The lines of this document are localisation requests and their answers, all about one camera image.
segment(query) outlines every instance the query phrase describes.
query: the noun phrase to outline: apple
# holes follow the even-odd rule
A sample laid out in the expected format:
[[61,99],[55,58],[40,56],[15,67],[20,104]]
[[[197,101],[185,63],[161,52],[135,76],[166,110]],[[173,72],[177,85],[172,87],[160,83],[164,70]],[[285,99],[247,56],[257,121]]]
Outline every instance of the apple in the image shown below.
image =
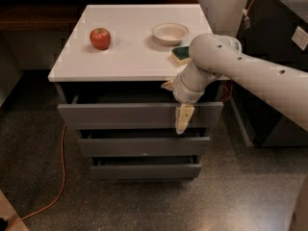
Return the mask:
[[95,28],[90,32],[90,43],[99,50],[108,49],[112,37],[105,28]]

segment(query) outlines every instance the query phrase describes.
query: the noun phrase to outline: green sponge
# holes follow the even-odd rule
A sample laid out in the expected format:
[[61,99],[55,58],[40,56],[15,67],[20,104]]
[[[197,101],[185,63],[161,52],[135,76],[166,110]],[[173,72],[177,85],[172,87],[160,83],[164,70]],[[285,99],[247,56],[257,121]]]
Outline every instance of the green sponge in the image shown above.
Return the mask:
[[190,47],[182,46],[172,49],[171,58],[178,64],[183,65],[190,62]]

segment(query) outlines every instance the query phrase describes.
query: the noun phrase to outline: drawer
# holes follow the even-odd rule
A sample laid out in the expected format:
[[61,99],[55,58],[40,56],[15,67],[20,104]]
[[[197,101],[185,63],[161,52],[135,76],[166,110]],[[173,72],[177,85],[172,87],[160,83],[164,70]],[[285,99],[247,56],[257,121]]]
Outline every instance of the drawer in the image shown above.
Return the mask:
[[[161,89],[162,83],[63,84],[69,104],[58,109],[73,130],[174,128],[175,108],[180,104],[171,91]],[[218,122],[223,104],[208,102],[204,96],[207,102],[195,105],[189,127],[213,127]]]
[[140,159],[136,162],[98,162],[90,167],[95,179],[191,179],[197,177],[200,170],[201,164],[194,164],[193,157],[147,158],[143,164]]
[[78,144],[85,157],[151,157],[202,155],[210,138],[198,129],[178,136],[174,129],[93,131]]

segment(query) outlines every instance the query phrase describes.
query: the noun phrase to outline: white bowl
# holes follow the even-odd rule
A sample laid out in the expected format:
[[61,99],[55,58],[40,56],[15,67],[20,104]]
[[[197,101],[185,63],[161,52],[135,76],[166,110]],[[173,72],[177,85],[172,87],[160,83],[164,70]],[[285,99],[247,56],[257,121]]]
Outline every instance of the white bowl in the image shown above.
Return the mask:
[[165,23],[155,26],[152,35],[164,45],[177,45],[189,33],[189,29],[177,23]]

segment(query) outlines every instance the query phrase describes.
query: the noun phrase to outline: speckled floor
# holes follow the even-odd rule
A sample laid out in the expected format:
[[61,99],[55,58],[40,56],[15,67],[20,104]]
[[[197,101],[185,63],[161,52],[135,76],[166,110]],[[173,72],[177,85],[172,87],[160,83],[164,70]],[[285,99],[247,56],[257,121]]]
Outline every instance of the speckled floor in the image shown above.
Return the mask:
[[[23,217],[61,187],[60,102],[46,73],[26,73],[0,115],[0,189]],[[67,182],[31,231],[284,231],[308,173],[308,148],[246,147],[229,104],[192,181],[96,181],[67,131]]]

